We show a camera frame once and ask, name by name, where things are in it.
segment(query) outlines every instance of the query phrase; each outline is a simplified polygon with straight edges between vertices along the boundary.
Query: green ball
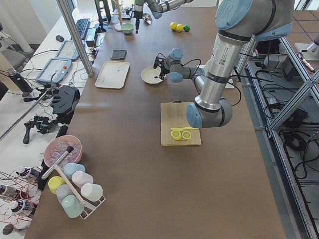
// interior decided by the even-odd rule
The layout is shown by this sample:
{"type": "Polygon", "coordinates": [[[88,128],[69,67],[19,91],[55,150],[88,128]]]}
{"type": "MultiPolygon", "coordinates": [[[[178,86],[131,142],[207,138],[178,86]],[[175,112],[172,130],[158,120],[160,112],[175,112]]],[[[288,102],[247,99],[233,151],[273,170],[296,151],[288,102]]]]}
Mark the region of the green ball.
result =
{"type": "Polygon", "coordinates": [[[185,25],[184,26],[184,31],[189,32],[190,31],[190,26],[189,25],[185,25]]]}

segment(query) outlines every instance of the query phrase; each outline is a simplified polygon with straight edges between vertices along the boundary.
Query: ur robot arm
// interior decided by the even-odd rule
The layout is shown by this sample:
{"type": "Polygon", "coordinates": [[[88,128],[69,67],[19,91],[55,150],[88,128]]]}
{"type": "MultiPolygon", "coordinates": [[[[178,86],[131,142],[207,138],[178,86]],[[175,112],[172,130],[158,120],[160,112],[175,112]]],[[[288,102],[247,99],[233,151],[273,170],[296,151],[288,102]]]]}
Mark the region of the ur robot arm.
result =
{"type": "MultiPolygon", "coordinates": [[[[150,4],[154,1],[147,2],[151,10],[155,9],[156,3],[150,4]]],[[[163,12],[170,9],[167,7],[169,2],[191,1],[162,3],[163,12]]],[[[156,13],[161,10],[159,6],[157,8],[156,13]]],[[[188,123],[193,128],[221,127],[230,122],[232,108],[222,94],[243,45],[253,35],[256,41],[266,41],[289,34],[293,9],[294,0],[224,0],[216,14],[218,33],[207,72],[184,68],[179,49],[171,51],[167,59],[155,60],[161,66],[161,77],[170,73],[176,82],[183,78],[193,79],[200,90],[200,95],[188,105],[186,112],[188,123]]]]}
{"type": "Polygon", "coordinates": [[[140,19],[143,15],[143,5],[146,3],[152,12],[155,19],[161,18],[164,12],[173,10],[185,3],[190,3],[194,0],[168,0],[161,4],[157,3],[157,0],[135,0],[134,1],[134,18],[135,20],[135,33],[137,34],[140,26],[140,19]]]}

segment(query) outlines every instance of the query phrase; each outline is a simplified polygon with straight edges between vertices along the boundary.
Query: white desk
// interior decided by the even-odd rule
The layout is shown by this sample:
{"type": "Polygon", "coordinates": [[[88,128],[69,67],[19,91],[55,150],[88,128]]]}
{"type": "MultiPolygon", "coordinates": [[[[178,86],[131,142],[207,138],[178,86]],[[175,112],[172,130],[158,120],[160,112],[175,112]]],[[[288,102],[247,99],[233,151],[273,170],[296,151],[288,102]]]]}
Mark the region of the white desk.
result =
{"type": "MultiPolygon", "coordinates": [[[[90,18],[96,19],[94,15],[79,15],[77,14],[76,10],[73,12],[75,22],[77,19],[81,18],[90,18]]],[[[48,51],[48,50],[58,50],[61,46],[61,42],[58,42],[55,39],[56,35],[61,35],[64,37],[65,40],[69,40],[71,38],[70,33],[66,27],[64,19],[61,17],[58,22],[55,24],[53,29],[49,32],[43,43],[37,49],[34,54],[48,51]]],[[[97,40],[97,45],[100,44],[102,41],[103,36],[99,35],[97,40]]],[[[25,69],[29,68],[39,68],[42,69],[47,61],[55,57],[56,51],[43,53],[37,55],[28,62],[25,69]]],[[[70,68],[68,74],[60,83],[61,85],[68,85],[69,81],[72,78],[72,74],[75,73],[74,76],[74,86],[77,87],[80,92],[82,92],[83,87],[85,86],[87,75],[85,73],[85,69],[82,65],[82,62],[75,61],[72,63],[72,67],[70,68]]],[[[35,79],[36,76],[39,74],[38,70],[31,71],[24,71],[22,75],[27,77],[28,79],[35,79]]],[[[35,86],[41,86],[36,82],[32,82],[35,86]]],[[[33,92],[35,96],[38,96],[40,92],[34,90],[33,92]]],[[[42,102],[44,105],[48,106],[51,100],[46,100],[42,102]]],[[[4,98],[0,101],[0,135],[7,131],[7,129],[13,125],[14,122],[23,114],[25,113],[31,106],[34,104],[33,102],[24,102],[21,95],[14,95],[7,93],[4,98]]],[[[30,143],[23,144],[23,138],[26,132],[26,128],[24,123],[33,119],[34,115],[40,116],[50,116],[52,114],[53,108],[51,106],[45,107],[45,109],[38,104],[18,125],[13,128],[13,130],[5,136],[0,141],[0,162],[1,162],[1,171],[5,173],[12,173],[19,168],[19,166],[40,166],[43,160],[43,153],[46,147],[55,139],[58,131],[59,126],[56,126],[54,129],[50,131],[49,134],[42,135],[37,133],[36,127],[31,129],[30,131],[30,143]]],[[[7,184],[7,181],[0,180],[1,184],[7,184]]],[[[0,214],[5,213],[7,208],[5,204],[0,207],[0,214]]],[[[2,230],[6,223],[0,222],[0,229],[2,230]]],[[[19,239],[23,238],[24,235],[19,235],[17,232],[13,232],[10,235],[4,236],[0,234],[0,239],[19,239]]]]}

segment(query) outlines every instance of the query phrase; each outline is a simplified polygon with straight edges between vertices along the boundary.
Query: lemon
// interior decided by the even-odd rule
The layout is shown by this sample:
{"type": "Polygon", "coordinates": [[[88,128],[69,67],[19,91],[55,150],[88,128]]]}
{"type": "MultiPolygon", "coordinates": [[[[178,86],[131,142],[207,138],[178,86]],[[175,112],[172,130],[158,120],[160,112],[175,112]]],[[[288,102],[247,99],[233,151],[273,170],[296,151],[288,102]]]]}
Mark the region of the lemon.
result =
{"type": "Polygon", "coordinates": [[[181,139],[181,132],[179,131],[179,130],[176,130],[176,129],[174,129],[174,130],[172,130],[171,131],[171,133],[170,133],[170,135],[173,137],[173,139],[175,139],[176,141],[177,140],[180,140],[181,139]]]}
{"type": "Polygon", "coordinates": [[[191,138],[191,133],[189,131],[183,131],[182,137],[185,140],[189,140],[191,138]]]}
{"type": "Polygon", "coordinates": [[[183,30],[184,30],[183,24],[178,24],[177,27],[176,27],[176,31],[182,32],[183,30]]]}
{"type": "Polygon", "coordinates": [[[170,28],[171,28],[173,31],[176,31],[177,23],[176,23],[176,22],[172,22],[172,23],[170,24],[170,28]]]}

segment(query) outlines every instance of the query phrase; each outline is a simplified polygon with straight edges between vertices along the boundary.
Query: light blue cup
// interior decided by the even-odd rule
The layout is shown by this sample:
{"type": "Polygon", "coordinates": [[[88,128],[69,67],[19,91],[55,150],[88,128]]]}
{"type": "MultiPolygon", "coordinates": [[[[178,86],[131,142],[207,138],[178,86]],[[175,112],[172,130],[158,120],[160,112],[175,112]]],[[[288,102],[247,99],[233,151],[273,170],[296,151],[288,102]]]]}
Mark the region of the light blue cup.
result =
{"type": "Polygon", "coordinates": [[[63,168],[63,173],[68,179],[72,178],[73,173],[76,171],[85,172],[85,167],[78,163],[67,163],[63,168]]]}
{"type": "Polygon", "coordinates": [[[74,195],[66,196],[62,201],[62,207],[70,218],[76,218],[81,215],[84,210],[84,206],[81,205],[74,195]]]}
{"type": "Polygon", "coordinates": [[[73,192],[67,184],[63,184],[60,187],[58,187],[55,194],[58,198],[59,203],[62,204],[63,199],[66,196],[73,194],[73,192]]]}

